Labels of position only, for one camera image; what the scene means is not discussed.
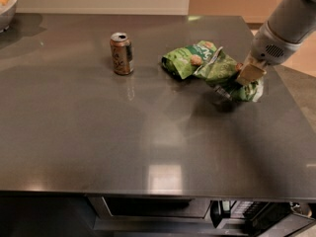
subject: can lid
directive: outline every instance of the can lid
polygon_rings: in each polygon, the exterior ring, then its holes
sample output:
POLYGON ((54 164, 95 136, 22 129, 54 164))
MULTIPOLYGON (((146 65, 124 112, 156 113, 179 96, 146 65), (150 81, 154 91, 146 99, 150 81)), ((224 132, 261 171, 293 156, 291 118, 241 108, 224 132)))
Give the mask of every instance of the can lid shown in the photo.
POLYGON ((127 37, 126 33, 115 33, 115 34, 112 34, 112 36, 111 36, 111 40, 113 40, 115 42, 123 42, 127 39, 128 39, 128 37, 127 37))

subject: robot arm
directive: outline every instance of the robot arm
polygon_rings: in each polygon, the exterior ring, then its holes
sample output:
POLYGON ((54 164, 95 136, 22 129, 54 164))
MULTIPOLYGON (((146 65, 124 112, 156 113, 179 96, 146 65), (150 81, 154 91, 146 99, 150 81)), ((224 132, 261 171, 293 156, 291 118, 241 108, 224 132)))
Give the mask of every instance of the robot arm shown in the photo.
POLYGON ((261 26, 237 82, 247 85, 266 74, 265 67, 284 63, 316 30, 316 0, 282 0, 261 26))

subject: snack package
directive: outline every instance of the snack package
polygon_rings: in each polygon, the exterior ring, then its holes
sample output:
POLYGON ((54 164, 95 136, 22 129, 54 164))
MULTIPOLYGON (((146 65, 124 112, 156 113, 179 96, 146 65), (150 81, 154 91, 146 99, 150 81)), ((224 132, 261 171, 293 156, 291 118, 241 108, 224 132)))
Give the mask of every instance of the snack package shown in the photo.
POLYGON ((202 40, 198 44, 177 48, 162 57, 162 66, 175 76, 186 79, 216 52, 215 45, 202 40))
POLYGON ((263 94, 264 81, 261 78, 247 86, 235 80, 242 64, 220 50, 217 58, 205 62, 194 75, 203 79, 220 95, 237 102, 257 102, 263 94))

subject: aluminum can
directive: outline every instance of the aluminum can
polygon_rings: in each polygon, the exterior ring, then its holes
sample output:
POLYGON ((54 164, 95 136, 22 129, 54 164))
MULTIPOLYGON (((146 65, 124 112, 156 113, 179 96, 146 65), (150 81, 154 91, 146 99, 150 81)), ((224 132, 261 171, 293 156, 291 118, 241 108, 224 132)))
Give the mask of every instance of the aluminum can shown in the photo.
POLYGON ((131 42, 126 33, 115 33, 111 36, 110 46, 114 71, 119 75, 128 75, 133 71, 131 42))

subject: white bowl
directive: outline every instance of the white bowl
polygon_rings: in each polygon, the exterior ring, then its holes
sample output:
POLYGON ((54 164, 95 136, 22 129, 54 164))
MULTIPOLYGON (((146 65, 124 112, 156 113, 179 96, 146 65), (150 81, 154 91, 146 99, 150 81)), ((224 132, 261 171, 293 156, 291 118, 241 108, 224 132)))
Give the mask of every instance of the white bowl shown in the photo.
POLYGON ((7 8, 5 8, 0 14, 0 33, 9 28, 13 16, 16 13, 18 0, 14 0, 13 3, 8 3, 7 8))

